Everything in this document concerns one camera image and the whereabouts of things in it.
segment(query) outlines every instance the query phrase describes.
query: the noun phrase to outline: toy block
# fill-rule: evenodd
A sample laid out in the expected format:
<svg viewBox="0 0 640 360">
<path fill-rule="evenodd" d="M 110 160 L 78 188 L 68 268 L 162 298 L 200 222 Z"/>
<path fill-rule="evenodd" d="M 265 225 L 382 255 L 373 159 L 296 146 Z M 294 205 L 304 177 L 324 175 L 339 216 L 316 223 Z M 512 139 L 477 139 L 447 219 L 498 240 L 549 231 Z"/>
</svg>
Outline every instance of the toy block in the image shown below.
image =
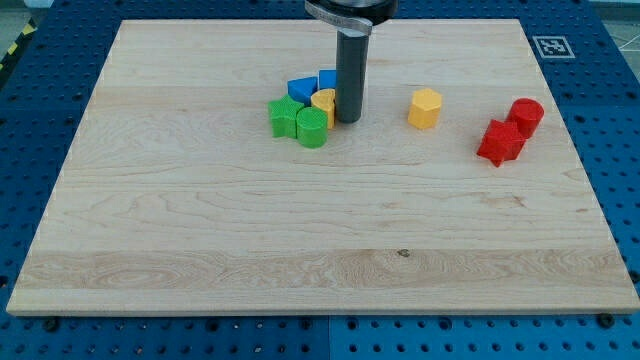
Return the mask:
<svg viewBox="0 0 640 360">
<path fill-rule="evenodd" d="M 337 72 L 335 70 L 318 71 L 318 90 L 335 89 Z"/>
<path fill-rule="evenodd" d="M 327 128 L 333 129 L 336 122 L 336 91 L 334 89 L 317 91 L 311 96 L 311 106 L 327 114 Z"/>
<path fill-rule="evenodd" d="M 418 129 L 436 126 L 441 107 L 442 95 L 439 93 L 432 89 L 415 91 L 409 108 L 409 124 Z"/>
<path fill-rule="evenodd" d="M 506 122 L 518 124 L 518 130 L 525 139 L 529 139 L 536 131 L 544 116 L 542 105 L 532 99 L 518 99 L 511 106 Z"/>
<path fill-rule="evenodd" d="M 303 103 L 304 106 L 311 106 L 311 95 L 318 90 L 318 78 L 313 76 L 289 80 L 287 89 L 293 100 Z"/>
<path fill-rule="evenodd" d="M 295 139 L 297 137 L 296 119 L 298 112 L 304 108 L 304 104 L 285 95 L 279 100 L 270 101 L 268 107 L 273 137 L 287 136 Z"/>
<path fill-rule="evenodd" d="M 525 142 L 526 139 L 518 131 L 516 123 L 491 120 L 477 154 L 500 167 L 506 160 L 517 159 Z"/>
<path fill-rule="evenodd" d="M 306 148 L 319 148 L 327 142 L 327 114 L 314 107 L 298 113 L 298 142 Z"/>
</svg>

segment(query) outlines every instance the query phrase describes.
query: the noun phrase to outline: yellow hexagonal block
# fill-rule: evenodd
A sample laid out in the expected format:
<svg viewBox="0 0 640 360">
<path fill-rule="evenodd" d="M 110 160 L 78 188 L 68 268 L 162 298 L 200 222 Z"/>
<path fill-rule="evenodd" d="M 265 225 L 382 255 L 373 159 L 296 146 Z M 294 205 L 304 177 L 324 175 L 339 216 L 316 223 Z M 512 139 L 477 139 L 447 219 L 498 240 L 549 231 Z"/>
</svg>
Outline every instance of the yellow hexagonal block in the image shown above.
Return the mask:
<svg viewBox="0 0 640 360">
<path fill-rule="evenodd" d="M 409 109 L 409 124 L 418 129 L 436 126 L 441 107 L 442 95 L 439 93 L 432 89 L 415 91 Z"/>
<path fill-rule="evenodd" d="M 327 114 L 327 129 L 333 129 L 336 122 L 336 91 L 323 89 L 311 95 L 311 106 Z"/>
</svg>

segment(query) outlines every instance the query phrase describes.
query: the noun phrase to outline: wooden board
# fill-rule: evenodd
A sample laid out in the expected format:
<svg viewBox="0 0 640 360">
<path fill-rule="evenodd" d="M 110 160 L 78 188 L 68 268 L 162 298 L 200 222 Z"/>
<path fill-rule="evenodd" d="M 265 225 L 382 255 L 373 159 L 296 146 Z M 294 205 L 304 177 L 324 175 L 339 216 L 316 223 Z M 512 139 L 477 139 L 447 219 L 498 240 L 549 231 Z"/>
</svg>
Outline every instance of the wooden board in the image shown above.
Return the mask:
<svg viewBox="0 0 640 360">
<path fill-rule="evenodd" d="M 638 297 L 515 20 L 393 21 L 367 114 L 309 150 L 266 103 L 332 67 L 310 21 L 125 21 L 14 289 L 14 315 L 632 312 Z M 406 122 L 412 91 L 438 127 Z M 492 118 L 547 111 L 515 162 Z"/>
</svg>

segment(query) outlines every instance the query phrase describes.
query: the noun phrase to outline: blue perforated table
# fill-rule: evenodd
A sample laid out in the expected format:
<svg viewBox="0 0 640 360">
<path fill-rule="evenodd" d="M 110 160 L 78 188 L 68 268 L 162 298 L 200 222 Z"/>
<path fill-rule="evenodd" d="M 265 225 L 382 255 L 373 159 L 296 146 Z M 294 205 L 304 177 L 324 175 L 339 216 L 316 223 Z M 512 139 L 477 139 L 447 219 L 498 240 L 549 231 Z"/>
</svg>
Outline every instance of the blue perforated table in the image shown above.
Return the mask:
<svg viewBox="0 0 640 360">
<path fill-rule="evenodd" d="M 401 1 L 397 17 L 520 19 L 637 281 L 640 85 L 589 4 Z M 0 93 L 3 306 L 120 21 L 157 18 L 306 15 L 302 1 L 295 0 L 56 1 Z M 417 356 L 640 358 L 640 315 L 17 319 L 0 314 L 2 359 Z"/>
</svg>

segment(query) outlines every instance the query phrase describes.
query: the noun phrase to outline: yellow and black hazard tape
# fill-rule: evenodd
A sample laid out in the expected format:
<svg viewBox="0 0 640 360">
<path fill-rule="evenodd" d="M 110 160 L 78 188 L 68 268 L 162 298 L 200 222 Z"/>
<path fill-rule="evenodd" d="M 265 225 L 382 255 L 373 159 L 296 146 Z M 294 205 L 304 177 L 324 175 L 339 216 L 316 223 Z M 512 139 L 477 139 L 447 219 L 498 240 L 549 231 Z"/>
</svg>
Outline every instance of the yellow and black hazard tape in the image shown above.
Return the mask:
<svg viewBox="0 0 640 360">
<path fill-rule="evenodd" d="M 29 20 L 20 35 L 18 35 L 16 41 L 7 49 L 7 53 L 2 58 L 2 61 L 0 61 L 0 89 L 2 89 L 9 80 L 18 60 L 27 49 L 31 39 L 33 39 L 33 34 L 36 30 L 37 27 L 33 19 Z"/>
</svg>

